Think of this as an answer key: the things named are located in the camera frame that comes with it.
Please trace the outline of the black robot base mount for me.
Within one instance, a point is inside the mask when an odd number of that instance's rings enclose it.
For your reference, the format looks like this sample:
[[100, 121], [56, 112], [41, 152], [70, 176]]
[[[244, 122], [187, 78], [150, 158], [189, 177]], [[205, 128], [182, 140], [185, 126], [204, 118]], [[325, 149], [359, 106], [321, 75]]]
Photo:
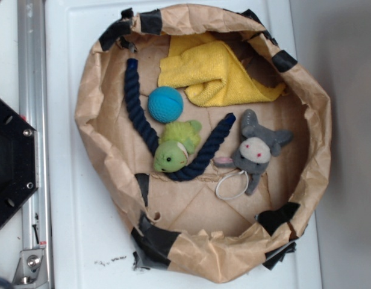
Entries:
[[36, 130], [0, 98], [0, 229], [36, 190]]

